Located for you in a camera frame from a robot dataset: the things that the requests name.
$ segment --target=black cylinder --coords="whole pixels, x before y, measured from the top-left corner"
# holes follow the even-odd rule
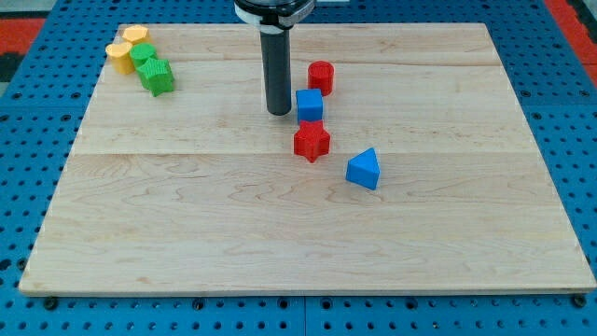
[[[273,115],[283,116],[292,107],[288,31],[280,34],[261,32],[261,56],[268,111]]]

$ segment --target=red cylinder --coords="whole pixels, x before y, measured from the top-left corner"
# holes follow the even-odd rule
[[[334,65],[326,61],[317,61],[309,65],[309,89],[319,89],[323,96],[332,92],[334,87]]]

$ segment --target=wood grain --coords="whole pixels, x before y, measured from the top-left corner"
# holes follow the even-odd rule
[[[151,26],[176,91],[104,68],[27,295],[453,295],[596,283],[484,25],[299,25],[336,66],[331,154],[292,155],[244,25]],[[374,146],[377,190],[344,180]]]

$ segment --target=toy block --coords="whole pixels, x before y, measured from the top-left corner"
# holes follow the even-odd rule
[[[302,120],[295,133],[295,154],[304,156],[313,163],[317,157],[329,153],[330,139],[329,133],[324,130],[323,120]]]
[[[297,122],[317,121],[324,116],[324,99],[321,90],[297,90]]]
[[[380,165],[375,149],[369,148],[348,161],[346,180],[375,190],[380,178]]]
[[[130,54],[131,49],[131,42],[110,44],[105,47],[105,53],[108,55],[108,60],[112,63],[112,67],[122,75],[128,75],[134,71],[134,64],[132,64]]]
[[[334,65],[326,61],[317,61],[309,65],[309,89],[321,90],[322,96],[329,95],[334,86]]]
[[[122,33],[122,38],[131,42],[134,46],[141,43],[151,43],[151,36],[149,35],[149,29],[140,24],[135,24],[128,27]]]
[[[137,73],[143,87],[150,90],[154,97],[174,91],[174,77],[168,60],[149,58],[145,64],[137,68]]]
[[[131,60],[134,64],[135,69],[145,64],[147,60],[150,58],[158,58],[158,53],[156,52],[156,48],[153,45],[149,43],[141,43],[132,47]]]

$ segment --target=red star block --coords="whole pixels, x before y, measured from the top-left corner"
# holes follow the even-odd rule
[[[295,154],[304,156],[313,163],[320,155],[329,153],[329,133],[324,130],[324,122],[301,120],[295,133]]]

